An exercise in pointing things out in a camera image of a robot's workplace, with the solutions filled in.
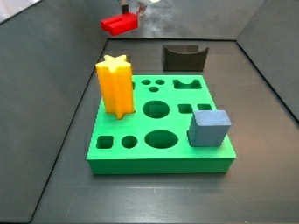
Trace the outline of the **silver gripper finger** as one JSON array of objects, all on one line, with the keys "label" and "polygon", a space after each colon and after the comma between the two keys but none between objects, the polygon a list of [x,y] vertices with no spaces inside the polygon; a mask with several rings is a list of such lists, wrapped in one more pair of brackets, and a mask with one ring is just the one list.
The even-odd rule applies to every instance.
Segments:
[{"label": "silver gripper finger", "polygon": [[129,13],[129,2],[127,2],[127,0],[119,0],[119,4],[121,4],[121,7],[122,7],[122,13],[123,14]]},{"label": "silver gripper finger", "polygon": [[146,9],[150,4],[149,0],[137,0],[138,2],[138,12],[137,14],[143,17],[146,15]]}]

